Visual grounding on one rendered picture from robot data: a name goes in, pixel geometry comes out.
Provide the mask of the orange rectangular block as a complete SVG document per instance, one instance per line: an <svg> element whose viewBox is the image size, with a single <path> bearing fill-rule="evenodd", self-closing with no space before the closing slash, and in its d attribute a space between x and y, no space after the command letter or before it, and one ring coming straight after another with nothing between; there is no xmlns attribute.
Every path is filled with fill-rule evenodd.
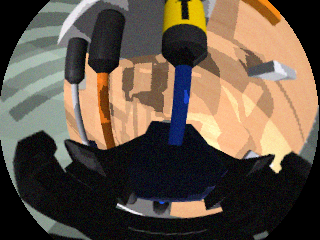
<svg viewBox="0 0 320 240"><path fill-rule="evenodd" d="M261 15L265 17L265 20L267 20L268 23L269 21L271 21L273 27L275 27L275 25L279 23L279 21L281 21L280 19L281 13L277 11L277 9L273 7L273 5L269 3L268 0L241 0L241 1L244 1L244 3L248 4L249 7L251 7L252 9L255 8L256 11L259 11Z"/></svg>

